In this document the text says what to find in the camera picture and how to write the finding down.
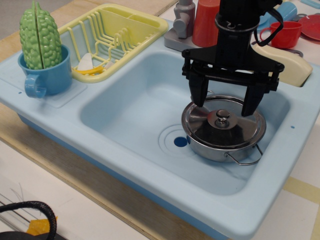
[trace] yellow dish rack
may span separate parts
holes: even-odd
[[[107,79],[168,30],[164,19],[117,4],[103,4],[58,29],[70,49],[72,77],[84,83]],[[91,54],[92,74],[77,72]]]

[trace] metal pot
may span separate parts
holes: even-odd
[[[258,110],[243,117],[244,101],[228,95],[209,95],[203,107],[191,102],[182,113],[182,127],[190,147],[200,156],[216,162],[236,162],[239,165],[255,149],[262,156],[258,142],[266,132],[266,120]]]

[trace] red toy cup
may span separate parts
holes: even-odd
[[[279,27],[280,22],[274,22],[270,27],[266,27],[260,32],[260,39],[263,41],[262,34],[265,31],[270,31],[271,34]],[[283,29],[279,31],[271,40],[272,47],[277,49],[293,48],[298,43],[301,34],[302,24],[295,21],[284,21]]]
[[[192,42],[199,47],[217,44],[218,28],[215,18],[219,12],[220,0],[199,0],[194,20]]]

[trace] black wire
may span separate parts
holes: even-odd
[[[279,23],[279,27],[267,38],[265,39],[264,41],[259,41],[258,40],[258,33],[257,33],[257,29],[254,30],[254,38],[255,38],[255,41],[256,43],[260,46],[260,47],[263,47],[265,45],[267,45],[268,43],[271,42],[271,40],[277,35],[278,32],[281,31],[281,29],[283,29],[284,27],[284,20],[281,16],[281,14],[275,10],[274,8],[272,8],[271,10],[268,11],[268,13],[274,17]]]
[[[46,240],[54,240],[57,232],[57,220],[52,209],[41,201],[23,201],[17,203],[10,203],[7,205],[0,206],[0,213],[6,211],[13,211],[17,209],[37,209],[41,211],[49,220],[50,231]]]

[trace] cup handle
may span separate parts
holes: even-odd
[[[264,41],[264,39],[262,38],[262,33],[264,33],[265,31],[270,31],[271,32],[271,28],[270,27],[266,27],[266,28],[264,28],[264,29],[262,29],[260,31],[260,39],[261,39],[261,41]]]
[[[47,88],[40,80],[39,75],[29,74],[25,78],[24,90],[28,97],[42,99],[47,92]]]

